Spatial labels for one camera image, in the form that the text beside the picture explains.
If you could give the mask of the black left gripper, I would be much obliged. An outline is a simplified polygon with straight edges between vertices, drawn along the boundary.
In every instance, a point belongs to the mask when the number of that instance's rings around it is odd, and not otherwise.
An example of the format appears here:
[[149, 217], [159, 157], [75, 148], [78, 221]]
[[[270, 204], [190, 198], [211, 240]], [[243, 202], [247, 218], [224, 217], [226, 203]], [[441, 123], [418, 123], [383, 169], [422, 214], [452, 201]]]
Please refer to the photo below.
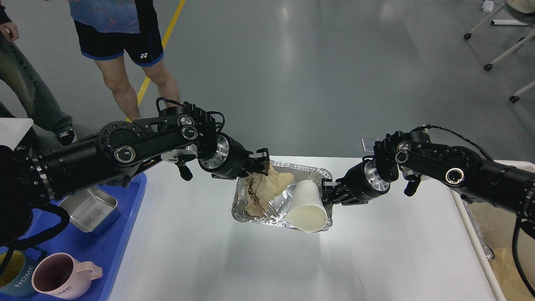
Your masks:
[[216, 150], [212, 157], [198, 162], [201, 169], [214, 179], [244, 179], [254, 174], [268, 176], [270, 169], [268, 148], [249, 152], [225, 133], [216, 135]]

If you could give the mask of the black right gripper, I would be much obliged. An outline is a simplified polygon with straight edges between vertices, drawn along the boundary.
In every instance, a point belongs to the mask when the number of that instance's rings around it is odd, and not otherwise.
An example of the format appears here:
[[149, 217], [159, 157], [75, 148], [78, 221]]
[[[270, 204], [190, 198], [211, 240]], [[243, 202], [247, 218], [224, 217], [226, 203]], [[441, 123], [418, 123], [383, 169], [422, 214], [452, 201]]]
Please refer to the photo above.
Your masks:
[[321, 180], [322, 204], [367, 204], [390, 190], [390, 183], [382, 179], [374, 160], [363, 160], [341, 178]]

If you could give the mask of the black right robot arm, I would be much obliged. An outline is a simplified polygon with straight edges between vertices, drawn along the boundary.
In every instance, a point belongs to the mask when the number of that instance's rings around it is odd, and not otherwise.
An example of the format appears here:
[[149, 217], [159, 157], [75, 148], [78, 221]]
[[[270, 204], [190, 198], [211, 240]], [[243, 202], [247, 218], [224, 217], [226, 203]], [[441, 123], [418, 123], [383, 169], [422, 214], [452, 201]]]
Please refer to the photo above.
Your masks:
[[321, 181], [324, 206], [367, 204], [385, 195], [399, 173], [407, 181], [405, 195], [413, 196], [422, 178], [438, 180], [468, 203], [484, 202], [516, 215], [512, 257], [520, 278], [530, 293], [534, 289], [518, 258], [518, 237], [523, 230], [534, 237], [534, 173], [495, 162], [476, 143], [476, 152], [461, 145], [432, 143], [423, 125], [410, 132], [396, 131], [373, 143], [373, 155], [349, 169], [337, 180]]

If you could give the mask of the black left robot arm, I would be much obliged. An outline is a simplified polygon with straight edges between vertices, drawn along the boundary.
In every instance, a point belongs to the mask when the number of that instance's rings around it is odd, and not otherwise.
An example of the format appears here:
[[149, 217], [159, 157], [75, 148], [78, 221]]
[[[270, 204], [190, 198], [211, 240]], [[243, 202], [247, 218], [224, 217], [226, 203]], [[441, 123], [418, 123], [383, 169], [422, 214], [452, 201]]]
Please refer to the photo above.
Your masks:
[[159, 162], [174, 163], [189, 181], [186, 163], [197, 159], [214, 179], [267, 175], [269, 151], [246, 150], [222, 132], [216, 111], [159, 97], [165, 109], [154, 118], [114, 121], [82, 141], [38, 156], [16, 156], [1, 146], [1, 260], [4, 272], [15, 250], [25, 251], [57, 236], [69, 214], [52, 201], [98, 184], [128, 187], [130, 181]]

